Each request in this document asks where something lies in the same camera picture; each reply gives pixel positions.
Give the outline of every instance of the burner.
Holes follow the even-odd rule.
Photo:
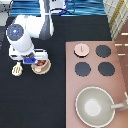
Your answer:
[[[96,54],[100,57],[108,57],[111,55],[111,49],[106,45],[99,45],[96,48]]]
[[[79,58],[86,57],[89,54],[89,47],[86,44],[77,44],[74,53]]]
[[[75,72],[77,75],[79,76],[87,76],[89,75],[91,71],[91,68],[89,66],[89,64],[87,64],[86,62],[79,62],[75,65]]]
[[[112,76],[115,72],[114,66],[109,62],[100,63],[98,70],[103,76]]]

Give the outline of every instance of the small object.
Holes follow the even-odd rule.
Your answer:
[[[37,63],[37,60],[33,57],[33,58],[25,58],[23,60],[23,64],[35,64]]]
[[[100,63],[98,70],[103,76],[112,76],[115,73],[114,66],[109,62]]]
[[[106,45],[99,45],[96,48],[96,54],[102,58],[106,58],[111,55],[111,49]]]
[[[74,53],[79,58],[86,57],[89,54],[89,47],[86,44],[77,44]]]
[[[75,66],[75,72],[79,76],[82,76],[82,77],[87,76],[89,75],[90,71],[91,71],[91,68],[89,64],[86,62],[79,62]]]
[[[32,64],[31,68],[34,73],[38,75],[46,74],[50,68],[51,68],[51,63],[50,60],[39,60],[37,64]]]
[[[20,76],[22,74],[23,68],[21,66],[21,62],[17,62],[17,64],[12,69],[12,74],[14,76]]]

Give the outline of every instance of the blue floor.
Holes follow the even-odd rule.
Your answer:
[[[68,0],[68,11],[74,11],[73,0]],[[14,0],[10,16],[25,15],[40,15],[38,0]],[[63,16],[75,15],[106,15],[104,11],[103,0],[75,0],[75,13],[66,13]]]

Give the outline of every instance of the black table surface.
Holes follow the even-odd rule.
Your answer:
[[[51,69],[36,75],[30,65],[23,74],[11,74],[9,42],[4,36],[0,51],[0,128],[66,128],[67,41],[110,41],[107,16],[53,16],[54,35],[46,41],[32,39],[36,48],[47,50]],[[9,17],[6,27],[12,23]]]

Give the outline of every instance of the food item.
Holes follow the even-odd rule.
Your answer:
[[[42,66],[46,63],[46,60],[39,60],[36,66]]]

